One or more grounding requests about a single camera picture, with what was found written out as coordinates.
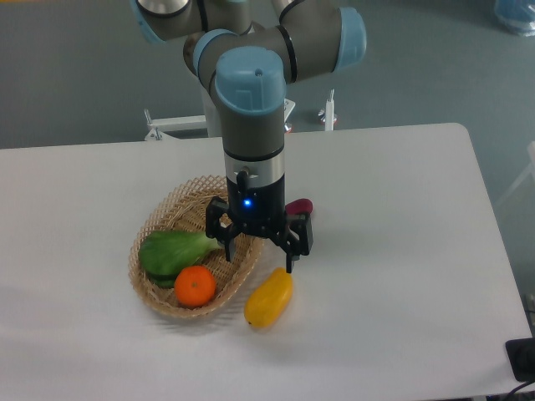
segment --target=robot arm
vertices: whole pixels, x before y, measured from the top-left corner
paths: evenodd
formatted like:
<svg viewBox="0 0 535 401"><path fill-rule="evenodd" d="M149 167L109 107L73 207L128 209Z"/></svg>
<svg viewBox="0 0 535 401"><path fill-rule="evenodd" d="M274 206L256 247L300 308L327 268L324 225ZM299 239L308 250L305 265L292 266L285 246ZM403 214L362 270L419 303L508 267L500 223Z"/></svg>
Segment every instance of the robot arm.
<svg viewBox="0 0 535 401"><path fill-rule="evenodd" d="M366 34L356 10L334 8L328 0L273 0L273 6L280 25L247 35L211 30L186 64L211 96L222 127L228 203L212 199L206 234L224 245L229 261L240 233L268 238L286 252L291 272L293 262L309 254L313 236L308 214L289 216L284 208L286 86L358 63ZM169 21L150 21L160 32L158 21ZM227 227L220 222L224 214L232 221Z"/></svg>
<svg viewBox="0 0 535 401"><path fill-rule="evenodd" d="M164 43L201 31L224 28L247 33L251 28L249 1L129 0L141 32L151 43Z"/></svg>

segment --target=yellow fruit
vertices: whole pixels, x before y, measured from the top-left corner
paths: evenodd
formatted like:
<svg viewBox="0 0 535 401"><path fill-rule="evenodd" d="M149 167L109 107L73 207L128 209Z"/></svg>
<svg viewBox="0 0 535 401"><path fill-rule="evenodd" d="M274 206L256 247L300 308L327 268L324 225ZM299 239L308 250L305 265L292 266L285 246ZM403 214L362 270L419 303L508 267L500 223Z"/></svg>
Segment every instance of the yellow fruit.
<svg viewBox="0 0 535 401"><path fill-rule="evenodd" d="M243 315L253 327L268 327L284 311L292 294L292 275L286 273L286 269L278 267L249 297Z"/></svg>

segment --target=wicker basket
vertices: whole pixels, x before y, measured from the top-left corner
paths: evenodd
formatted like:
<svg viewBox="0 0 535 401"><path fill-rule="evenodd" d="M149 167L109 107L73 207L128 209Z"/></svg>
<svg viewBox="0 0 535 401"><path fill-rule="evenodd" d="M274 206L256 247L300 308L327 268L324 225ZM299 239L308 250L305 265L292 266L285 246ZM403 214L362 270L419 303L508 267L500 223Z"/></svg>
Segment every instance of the wicker basket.
<svg viewBox="0 0 535 401"><path fill-rule="evenodd" d="M181 307L176 300L174 289L159 288L149 281L138 258L143 240L152 231L204 231L206 206L213 196L227 199L227 183L224 177L203 176L188 181L158 205L135 239L130 251L130 281L141 300L157 312L172 317L189 318L216 311L245 282L260 256L263 240L243 234L236 238L236 255L232 262L225 259L223 250L208 254L199 264L210 269L216 278L216 296L205 306L195 309Z"/></svg>

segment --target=orange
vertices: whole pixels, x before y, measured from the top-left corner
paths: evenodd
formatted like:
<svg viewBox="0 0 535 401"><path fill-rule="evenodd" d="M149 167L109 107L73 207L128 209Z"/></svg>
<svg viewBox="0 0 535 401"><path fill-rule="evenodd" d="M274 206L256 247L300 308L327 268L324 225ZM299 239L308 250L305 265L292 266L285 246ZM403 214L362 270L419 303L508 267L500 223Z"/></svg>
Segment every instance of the orange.
<svg viewBox="0 0 535 401"><path fill-rule="evenodd" d="M175 295L186 307L201 307L216 294L216 279L204 266L182 269L175 281Z"/></svg>

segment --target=white table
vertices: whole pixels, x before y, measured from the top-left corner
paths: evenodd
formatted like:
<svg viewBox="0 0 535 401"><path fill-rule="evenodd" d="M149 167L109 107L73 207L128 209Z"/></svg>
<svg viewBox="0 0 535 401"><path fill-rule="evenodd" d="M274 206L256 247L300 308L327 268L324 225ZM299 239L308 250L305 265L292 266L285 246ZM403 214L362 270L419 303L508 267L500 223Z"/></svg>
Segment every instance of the white table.
<svg viewBox="0 0 535 401"><path fill-rule="evenodd" d="M515 387L530 336L469 136L457 124L289 135L287 198L314 245L277 324L242 317L268 247L214 318L141 303L127 261L176 186L223 174L220 139L0 151L0 399L417 400Z"/></svg>

